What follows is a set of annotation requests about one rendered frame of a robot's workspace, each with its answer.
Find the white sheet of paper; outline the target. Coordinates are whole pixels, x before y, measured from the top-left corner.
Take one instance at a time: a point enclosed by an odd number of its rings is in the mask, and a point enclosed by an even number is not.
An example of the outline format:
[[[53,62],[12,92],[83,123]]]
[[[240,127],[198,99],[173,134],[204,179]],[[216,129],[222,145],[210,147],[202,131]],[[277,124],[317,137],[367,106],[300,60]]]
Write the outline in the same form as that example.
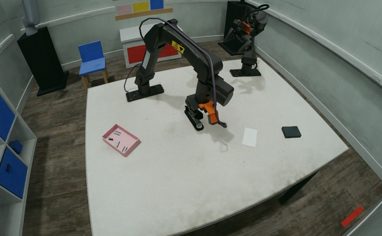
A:
[[[257,139],[257,130],[245,127],[242,144],[246,146],[250,146],[250,147],[255,147],[256,139]]]

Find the pink shallow tray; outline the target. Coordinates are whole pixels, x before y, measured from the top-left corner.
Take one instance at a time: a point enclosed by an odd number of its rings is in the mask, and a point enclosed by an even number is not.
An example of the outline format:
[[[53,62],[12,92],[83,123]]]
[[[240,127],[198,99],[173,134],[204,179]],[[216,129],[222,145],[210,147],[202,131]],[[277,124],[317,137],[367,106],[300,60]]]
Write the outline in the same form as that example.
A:
[[[115,131],[118,131],[121,134],[116,135]],[[113,138],[113,141],[108,140],[108,137]],[[128,130],[124,129],[117,123],[113,125],[113,127],[111,127],[105,134],[103,134],[102,139],[106,144],[111,146],[124,157],[127,157],[128,154],[130,154],[130,152],[134,150],[135,147],[138,146],[138,144],[140,144],[140,138],[130,133]],[[115,147],[117,141],[120,141],[120,143],[118,147]],[[127,147],[127,151],[123,153],[122,150],[124,147]]]

